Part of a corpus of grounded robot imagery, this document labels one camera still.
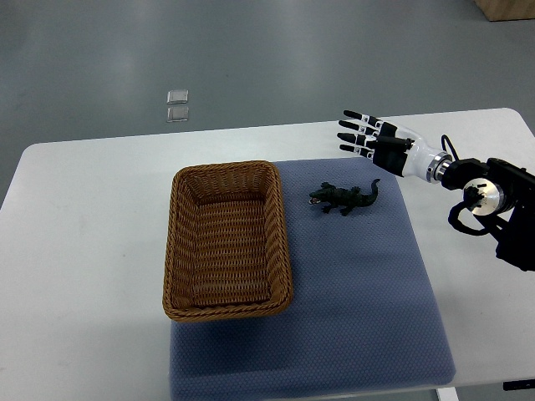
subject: brown woven basket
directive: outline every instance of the brown woven basket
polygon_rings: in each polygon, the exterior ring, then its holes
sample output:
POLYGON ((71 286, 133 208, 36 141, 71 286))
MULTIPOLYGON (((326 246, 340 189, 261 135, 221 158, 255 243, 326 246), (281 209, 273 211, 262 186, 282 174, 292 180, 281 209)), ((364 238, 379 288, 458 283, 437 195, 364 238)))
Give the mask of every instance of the brown woven basket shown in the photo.
POLYGON ((246 161, 176 173, 164 276, 167 316, 205 322, 273 315, 292 295, 277 167, 246 161))

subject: gray floor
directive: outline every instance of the gray floor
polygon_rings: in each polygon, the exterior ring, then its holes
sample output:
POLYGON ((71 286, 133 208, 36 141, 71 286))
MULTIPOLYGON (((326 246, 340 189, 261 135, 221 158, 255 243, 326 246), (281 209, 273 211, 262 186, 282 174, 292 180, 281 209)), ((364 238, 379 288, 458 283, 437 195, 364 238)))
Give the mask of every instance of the gray floor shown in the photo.
MULTIPOLYGON (((535 20, 489 23, 472 0, 2 0, 0 201, 39 142, 325 121, 347 108, 509 107, 535 131, 534 37, 535 20), (169 89, 190 90, 189 121, 166 123, 169 89)), ((535 397, 500 385, 459 394, 535 397)))

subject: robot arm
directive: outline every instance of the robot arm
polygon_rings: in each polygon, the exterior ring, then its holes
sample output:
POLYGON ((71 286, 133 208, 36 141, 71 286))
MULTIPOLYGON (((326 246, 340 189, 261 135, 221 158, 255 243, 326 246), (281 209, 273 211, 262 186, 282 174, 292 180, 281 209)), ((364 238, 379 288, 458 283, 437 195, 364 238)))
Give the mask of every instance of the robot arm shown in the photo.
POLYGON ((535 271, 535 252, 532 238, 535 234, 535 176, 526 169, 504 160, 458 160, 451 146, 451 155, 434 149, 414 131, 398 127, 375 117, 353 111, 344 115, 357 119, 359 124, 339 121, 353 133, 339 133, 338 137, 351 145, 340 145, 341 150, 364 156, 392 174, 415 175, 430 183, 441 182, 448 190, 463 190, 463 201, 453 206, 448 222, 456 230, 472 235, 491 234, 498 242, 496 256, 520 269, 535 271), (474 230, 459 221, 462 210, 468 209, 483 226, 474 230), (513 209, 509 221, 499 214, 513 209))

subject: toy crocodile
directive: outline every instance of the toy crocodile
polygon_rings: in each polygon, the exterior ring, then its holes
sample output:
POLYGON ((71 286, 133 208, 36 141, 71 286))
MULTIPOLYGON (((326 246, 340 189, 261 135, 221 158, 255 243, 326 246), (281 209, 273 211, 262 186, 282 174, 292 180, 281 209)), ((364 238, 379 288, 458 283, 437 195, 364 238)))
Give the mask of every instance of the toy crocodile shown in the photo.
POLYGON ((345 206, 340 210, 342 216, 347 216, 355 207, 370 206, 377 199, 379 190, 377 183, 380 180, 374 180, 371 183, 371 194, 365 195, 360 193, 360 188, 354 186, 350 190, 344 188, 336 188, 334 185, 330 185, 328 182, 324 182, 321 185, 321 190, 316 190, 310 194, 310 205, 316 205, 322 202, 329 202, 329 205, 324 206, 322 211, 329 213, 331 209, 338 206, 345 206))

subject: gray fabric mat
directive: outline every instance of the gray fabric mat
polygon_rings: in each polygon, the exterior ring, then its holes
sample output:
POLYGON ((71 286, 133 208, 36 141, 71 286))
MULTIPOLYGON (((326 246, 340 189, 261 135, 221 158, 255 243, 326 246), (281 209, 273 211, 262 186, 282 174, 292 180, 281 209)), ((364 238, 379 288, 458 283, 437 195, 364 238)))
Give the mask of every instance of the gray fabric mat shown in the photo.
POLYGON ((294 298, 273 317, 171 325, 174 400, 254 400, 441 386, 455 374, 395 177, 362 158, 275 163, 294 298), (341 216, 323 181, 379 196, 341 216))

